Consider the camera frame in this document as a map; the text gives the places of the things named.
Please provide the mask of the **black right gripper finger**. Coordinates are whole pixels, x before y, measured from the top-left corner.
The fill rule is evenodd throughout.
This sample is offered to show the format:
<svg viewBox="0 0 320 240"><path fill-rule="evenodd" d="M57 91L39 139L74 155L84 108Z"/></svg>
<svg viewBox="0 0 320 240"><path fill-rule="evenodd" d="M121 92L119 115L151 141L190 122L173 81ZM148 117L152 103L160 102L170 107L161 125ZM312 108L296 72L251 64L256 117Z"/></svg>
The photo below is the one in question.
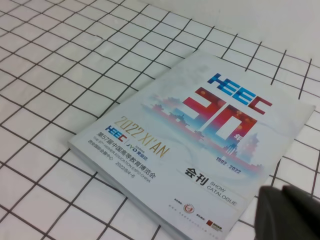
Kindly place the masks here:
<svg viewBox="0 0 320 240"><path fill-rule="evenodd" d="M262 186L254 230L256 240L318 240L320 202L292 185Z"/></svg>

